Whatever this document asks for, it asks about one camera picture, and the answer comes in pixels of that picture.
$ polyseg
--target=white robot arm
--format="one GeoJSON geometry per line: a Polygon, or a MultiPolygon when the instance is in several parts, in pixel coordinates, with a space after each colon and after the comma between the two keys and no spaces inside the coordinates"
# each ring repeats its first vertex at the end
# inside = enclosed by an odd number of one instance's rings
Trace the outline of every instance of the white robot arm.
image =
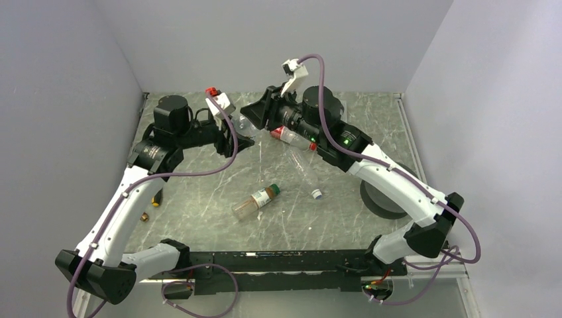
{"type": "Polygon", "coordinates": [[[412,218],[406,226],[388,235],[378,236],[372,242],[368,251],[378,266],[383,268],[400,258],[415,254],[437,257],[455,222],[455,217],[437,203],[446,202],[448,207],[458,212],[464,203],[463,198],[456,193],[445,195],[422,183],[389,158],[363,131],[341,121],[343,106],[328,88],[309,87],[303,93],[302,102],[298,103],[294,92],[308,75],[306,67],[297,59],[287,60],[282,66],[289,80],[279,87],[267,87],[262,98],[242,107],[241,113],[259,129],[272,131],[285,126],[316,142],[317,153],[324,161],[369,183],[412,218]],[[325,124],[339,148],[375,161],[357,159],[334,147],[321,126],[319,105],[323,105],[325,124]],[[412,180],[425,188],[425,193],[412,180]]]}
{"type": "Polygon", "coordinates": [[[243,136],[237,136],[234,143],[223,117],[229,116],[235,108],[224,93],[214,88],[209,92],[223,111],[211,111],[203,121],[194,118],[182,96],[170,95],[158,102],[154,124],[133,148],[120,186],[98,222],[74,250],[61,250],[55,260],[71,282],[76,278],[75,273],[80,272],[76,287],[117,304],[127,297],[136,282],[191,265],[189,247],[170,239],[134,254],[124,252],[146,206],[168,181],[166,174],[173,172],[184,159],[183,149],[214,144],[217,152],[228,158],[233,155],[235,144],[238,151],[254,144],[243,136]],[[151,178],[129,189],[154,174],[162,177],[151,178]],[[112,210],[113,216],[108,219],[112,210]]]}

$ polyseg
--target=white clip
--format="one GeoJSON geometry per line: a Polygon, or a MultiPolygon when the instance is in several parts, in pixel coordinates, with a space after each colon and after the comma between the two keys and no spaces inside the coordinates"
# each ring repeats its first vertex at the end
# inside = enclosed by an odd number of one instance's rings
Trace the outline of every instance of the white clip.
{"type": "Polygon", "coordinates": [[[395,162],[393,162],[393,163],[391,163],[391,164],[388,164],[387,170],[388,170],[388,171],[392,171],[392,170],[394,170],[394,169],[396,168],[396,166],[397,166],[397,165],[396,165],[395,162]]]}
{"type": "Polygon", "coordinates": [[[282,66],[285,74],[289,76],[289,80],[285,83],[283,89],[281,90],[281,97],[283,97],[285,93],[292,93],[297,90],[297,88],[303,84],[304,80],[308,76],[306,67],[302,63],[299,64],[297,58],[294,58],[293,60],[286,60],[282,66]]]}

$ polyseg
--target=white wall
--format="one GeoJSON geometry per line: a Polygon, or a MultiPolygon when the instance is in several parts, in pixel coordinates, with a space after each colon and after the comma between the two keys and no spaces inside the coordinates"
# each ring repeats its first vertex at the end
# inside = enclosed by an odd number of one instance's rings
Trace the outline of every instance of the white wall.
{"type": "Polygon", "coordinates": [[[452,0],[96,2],[144,91],[263,91],[308,53],[331,89],[404,91],[452,0]]]}
{"type": "Polygon", "coordinates": [[[456,0],[406,91],[430,180],[465,196],[482,240],[483,317],[562,316],[560,17],[554,0],[456,0]]]}
{"type": "Polygon", "coordinates": [[[141,99],[90,0],[0,1],[0,317],[66,316],[54,259],[115,191],[141,99]]]}

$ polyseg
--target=round black base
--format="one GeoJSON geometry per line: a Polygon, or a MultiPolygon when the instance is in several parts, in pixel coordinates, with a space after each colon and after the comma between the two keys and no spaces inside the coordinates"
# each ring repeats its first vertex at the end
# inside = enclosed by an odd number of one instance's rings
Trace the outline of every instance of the round black base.
{"type": "MultiPolygon", "coordinates": [[[[399,165],[409,173],[415,175],[415,173],[405,165],[399,165]]],[[[398,204],[394,203],[389,197],[365,181],[361,182],[359,194],[367,209],[383,219],[396,220],[408,215],[398,204]]]]}

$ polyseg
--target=clear plastic bottle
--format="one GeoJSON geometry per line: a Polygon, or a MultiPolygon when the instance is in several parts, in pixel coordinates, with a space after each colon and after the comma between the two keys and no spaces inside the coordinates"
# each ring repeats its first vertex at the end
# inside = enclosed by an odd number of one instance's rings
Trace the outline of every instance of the clear plastic bottle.
{"type": "Polygon", "coordinates": [[[243,115],[233,116],[232,124],[236,132],[245,137],[254,138],[260,132],[260,130],[243,115]]]}
{"type": "Polygon", "coordinates": [[[287,157],[289,162],[299,171],[306,184],[307,191],[309,191],[312,197],[314,199],[321,199],[322,192],[318,186],[320,181],[314,170],[310,167],[309,162],[304,158],[302,151],[295,147],[289,147],[289,149],[285,151],[285,157],[287,157]]]}
{"type": "Polygon", "coordinates": [[[291,146],[295,146],[300,150],[316,150],[316,144],[314,142],[310,142],[306,140],[304,137],[300,136],[294,131],[289,130],[285,126],[281,126],[274,131],[270,132],[271,137],[275,139],[280,139],[291,146]]]}
{"type": "Polygon", "coordinates": [[[276,184],[265,187],[254,194],[250,195],[247,200],[232,206],[232,213],[238,220],[246,219],[251,216],[255,211],[270,203],[281,190],[276,184]]]}

